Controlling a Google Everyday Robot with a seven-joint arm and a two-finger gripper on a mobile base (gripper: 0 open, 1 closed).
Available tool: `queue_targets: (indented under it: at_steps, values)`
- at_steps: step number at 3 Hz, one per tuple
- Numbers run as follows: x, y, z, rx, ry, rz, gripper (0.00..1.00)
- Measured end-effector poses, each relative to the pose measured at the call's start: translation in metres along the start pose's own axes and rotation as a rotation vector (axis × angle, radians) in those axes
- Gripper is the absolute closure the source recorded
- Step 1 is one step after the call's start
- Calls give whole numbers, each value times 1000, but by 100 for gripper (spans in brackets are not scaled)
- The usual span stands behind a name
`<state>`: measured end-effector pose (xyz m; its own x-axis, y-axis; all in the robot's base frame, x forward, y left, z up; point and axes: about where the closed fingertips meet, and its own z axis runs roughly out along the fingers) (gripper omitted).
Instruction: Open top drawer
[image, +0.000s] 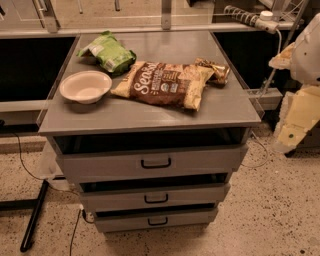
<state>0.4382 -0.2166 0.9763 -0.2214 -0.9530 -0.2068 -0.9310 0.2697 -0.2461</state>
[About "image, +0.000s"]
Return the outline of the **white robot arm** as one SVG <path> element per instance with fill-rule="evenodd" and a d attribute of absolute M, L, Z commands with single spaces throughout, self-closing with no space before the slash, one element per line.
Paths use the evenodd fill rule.
<path fill-rule="evenodd" d="M 291 78 L 302 84 L 286 94 L 275 130 L 273 148 L 289 153 L 320 121 L 320 13 L 317 13 L 296 40 L 269 61 L 278 70 L 288 69 Z"/>

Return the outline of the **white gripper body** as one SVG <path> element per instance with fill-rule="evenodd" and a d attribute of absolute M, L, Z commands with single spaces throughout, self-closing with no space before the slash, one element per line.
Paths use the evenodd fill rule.
<path fill-rule="evenodd" d="M 303 85 L 296 93 L 287 92 L 282 100 L 273 149 L 289 153 L 320 121 L 320 87 Z"/>

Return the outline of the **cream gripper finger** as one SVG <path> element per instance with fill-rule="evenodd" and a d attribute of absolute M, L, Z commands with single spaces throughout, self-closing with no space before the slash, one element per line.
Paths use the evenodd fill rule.
<path fill-rule="evenodd" d="M 284 50 L 273 57 L 268 65 L 274 69 L 290 69 L 291 57 L 294 49 L 295 43 L 291 43 Z"/>

